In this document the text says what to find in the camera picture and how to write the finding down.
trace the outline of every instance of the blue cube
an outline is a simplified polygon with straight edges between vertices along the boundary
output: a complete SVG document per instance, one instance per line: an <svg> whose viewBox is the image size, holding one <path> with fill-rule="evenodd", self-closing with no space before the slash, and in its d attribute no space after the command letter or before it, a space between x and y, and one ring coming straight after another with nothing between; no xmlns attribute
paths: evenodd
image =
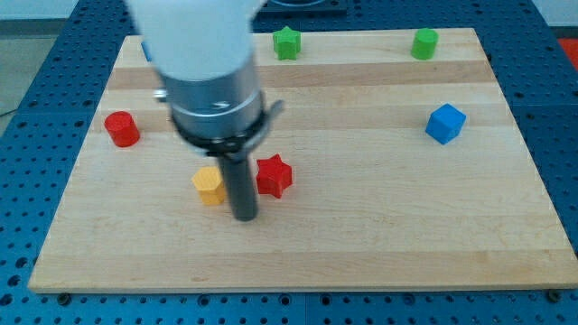
<svg viewBox="0 0 578 325"><path fill-rule="evenodd" d="M440 144L447 144L458 136L465 121L465 114L452 105L445 104L430 115L425 132Z"/></svg>

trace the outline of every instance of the green cylinder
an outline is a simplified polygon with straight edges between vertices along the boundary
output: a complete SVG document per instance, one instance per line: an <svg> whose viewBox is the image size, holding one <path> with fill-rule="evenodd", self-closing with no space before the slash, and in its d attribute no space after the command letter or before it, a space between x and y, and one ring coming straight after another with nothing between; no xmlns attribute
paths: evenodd
<svg viewBox="0 0 578 325"><path fill-rule="evenodd" d="M439 36L436 31L422 28L415 33L412 56L418 60L429 60L434 56Z"/></svg>

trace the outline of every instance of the green star block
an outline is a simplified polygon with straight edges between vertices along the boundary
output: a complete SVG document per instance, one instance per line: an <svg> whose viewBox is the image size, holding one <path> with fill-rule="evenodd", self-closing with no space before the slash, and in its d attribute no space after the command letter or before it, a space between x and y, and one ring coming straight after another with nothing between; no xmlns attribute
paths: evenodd
<svg viewBox="0 0 578 325"><path fill-rule="evenodd" d="M297 60L301 51L301 33L285 26L281 31L273 33L273 51L279 60Z"/></svg>

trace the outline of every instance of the red star block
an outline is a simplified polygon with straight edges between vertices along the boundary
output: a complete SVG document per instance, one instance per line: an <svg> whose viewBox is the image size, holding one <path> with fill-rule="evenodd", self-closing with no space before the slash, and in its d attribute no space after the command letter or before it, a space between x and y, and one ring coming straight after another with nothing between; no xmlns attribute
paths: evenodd
<svg viewBox="0 0 578 325"><path fill-rule="evenodd" d="M279 154L269 159L257 159L259 172L256 175L256 187L259 194L271 194L281 199L283 190L293 184L291 166L281 161Z"/></svg>

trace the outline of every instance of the blue pegboard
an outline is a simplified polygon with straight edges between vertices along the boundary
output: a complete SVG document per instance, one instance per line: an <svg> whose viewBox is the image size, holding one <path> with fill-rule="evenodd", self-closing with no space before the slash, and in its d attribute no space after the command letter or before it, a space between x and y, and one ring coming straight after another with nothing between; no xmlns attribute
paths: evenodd
<svg viewBox="0 0 578 325"><path fill-rule="evenodd" d="M257 32L473 27L578 249L577 75L534 5L349 0L345 14L259 15ZM55 295L26 288L118 50L117 0L80 0L0 140L0 324L578 323L578 291Z"/></svg>

